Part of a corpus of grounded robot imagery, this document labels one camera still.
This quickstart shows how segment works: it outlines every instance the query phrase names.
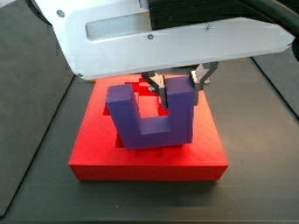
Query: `screw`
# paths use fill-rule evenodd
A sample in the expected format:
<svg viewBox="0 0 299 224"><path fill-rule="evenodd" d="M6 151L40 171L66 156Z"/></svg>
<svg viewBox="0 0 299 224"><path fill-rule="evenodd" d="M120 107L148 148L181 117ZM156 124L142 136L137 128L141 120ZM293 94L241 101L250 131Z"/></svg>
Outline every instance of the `screw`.
<svg viewBox="0 0 299 224"><path fill-rule="evenodd" d="M148 91L152 93L154 91L154 88L152 86L149 86Z"/></svg>
<svg viewBox="0 0 299 224"><path fill-rule="evenodd" d="M209 85L209 84L210 84L210 78L208 78L208 79L204 81L204 84L205 84L205 85Z"/></svg>
<svg viewBox="0 0 299 224"><path fill-rule="evenodd" d="M210 30L210 24L205 24L204 30L208 32Z"/></svg>
<svg viewBox="0 0 299 224"><path fill-rule="evenodd" d="M60 17L60 18L64 18L64 16L65 16L65 15L64 15L62 10L57 10L57 12L56 12L56 13L57 13L57 15L58 15L58 17Z"/></svg>
<svg viewBox="0 0 299 224"><path fill-rule="evenodd" d="M153 35L153 34L148 34L148 35L146 35L146 38L148 38L148 39L153 39L153 38L154 38L154 35Z"/></svg>

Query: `black cable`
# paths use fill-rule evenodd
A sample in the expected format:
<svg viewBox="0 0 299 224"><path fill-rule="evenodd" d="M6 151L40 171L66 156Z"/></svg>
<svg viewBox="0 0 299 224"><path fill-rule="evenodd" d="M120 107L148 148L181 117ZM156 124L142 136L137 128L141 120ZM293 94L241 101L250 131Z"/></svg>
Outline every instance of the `black cable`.
<svg viewBox="0 0 299 224"><path fill-rule="evenodd" d="M293 40L292 50L293 50L293 56L296 60L299 61L299 38Z"/></svg>
<svg viewBox="0 0 299 224"><path fill-rule="evenodd" d="M276 0L237 0L299 39L299 15Z"/></svg>
<svg viewBox="0 0 299 224"><path fill-rule="evenodd" d="M50 22L48 21L48 19L44 17L44 15L37 11L34 5L33 5L33 2L31 0L23 0L33 15L49 26L52 26Z"/></svg>

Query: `red block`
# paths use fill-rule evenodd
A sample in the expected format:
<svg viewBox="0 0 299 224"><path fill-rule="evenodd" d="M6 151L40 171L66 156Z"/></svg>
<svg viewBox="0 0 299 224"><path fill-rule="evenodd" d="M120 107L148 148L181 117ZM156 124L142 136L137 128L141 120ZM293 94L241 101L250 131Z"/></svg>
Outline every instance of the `red block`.
<svg viewBox="0 0 299 224"><path fill-rule="evenodd" d="M193 108L192 143L146 150L121 148L114 124L105 113L106 91L109 86L138 82L138 78L138 75L128 74L97 80L69 158L69 167L77 179L146 181L220 179L228 167L228 160L202 92L200 92L200 104ZM146 110L145 116L156 114L156 108L144 108L148 103L141 103L141 100L148 101L148 96L141 96L140 111Z"/></svg>

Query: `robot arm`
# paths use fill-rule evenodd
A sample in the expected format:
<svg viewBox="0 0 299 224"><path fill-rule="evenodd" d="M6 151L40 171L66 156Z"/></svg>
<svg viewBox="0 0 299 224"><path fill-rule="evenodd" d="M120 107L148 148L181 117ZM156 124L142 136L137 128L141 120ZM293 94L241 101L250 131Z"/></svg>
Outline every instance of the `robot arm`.
<svg viewBox="0 0 299 224"><path fill-rule="evenodd" d="M242 17L153 31L145 0L35 3L85 80L278 53L294 39L278 25Z"/></svg>

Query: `red platform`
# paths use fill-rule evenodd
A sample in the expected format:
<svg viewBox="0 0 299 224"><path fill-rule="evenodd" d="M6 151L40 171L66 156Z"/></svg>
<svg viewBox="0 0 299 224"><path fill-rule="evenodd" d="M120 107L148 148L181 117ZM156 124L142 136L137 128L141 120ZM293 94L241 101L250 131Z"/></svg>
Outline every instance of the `red platform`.
<svg viewBox="0 0 299 224"><path fill-rule="evenodd" d="M138 82L128 74L97 80L69 159L69 167L80 180L217 180L228 167L218 133L210 117L204 93L193 109L192 143L148 150L125 150L104 110L108 87ZM154 96L136 96L141 117L157 116Z"/></svg>

